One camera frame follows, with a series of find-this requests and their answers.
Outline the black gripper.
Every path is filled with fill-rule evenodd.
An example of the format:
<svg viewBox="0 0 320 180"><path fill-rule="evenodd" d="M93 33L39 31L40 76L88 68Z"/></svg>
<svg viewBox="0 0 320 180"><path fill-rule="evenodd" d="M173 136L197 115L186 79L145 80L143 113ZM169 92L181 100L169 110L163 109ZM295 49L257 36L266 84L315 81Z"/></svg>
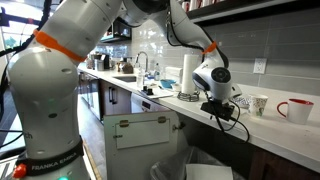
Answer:
<svg viewBox="0 0 320 180"><path fill-rule="evenodd" d="M222 104L219 101L209 100L201 105L201 110L211 115L217 115L223 120L229 121L231 119L231 115L233 114L234 106L229 105L228 103Z"/></svg>

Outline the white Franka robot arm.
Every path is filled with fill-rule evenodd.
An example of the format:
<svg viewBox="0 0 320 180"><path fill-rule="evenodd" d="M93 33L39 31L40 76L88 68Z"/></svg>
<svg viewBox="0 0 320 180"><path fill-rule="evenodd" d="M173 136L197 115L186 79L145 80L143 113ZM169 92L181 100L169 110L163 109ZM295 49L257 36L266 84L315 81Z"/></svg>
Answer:
<svg viewBox="0 0 320 180"><path fill-rule="evenodd" d="M205 59L192 80L210 92L218 113L239 94L227 57L177 0L63 0L7 66L26 145L11 180L90 180L78 130L77 67L115 20L131 27L152 20L172 45L201 50Z"/></svg>

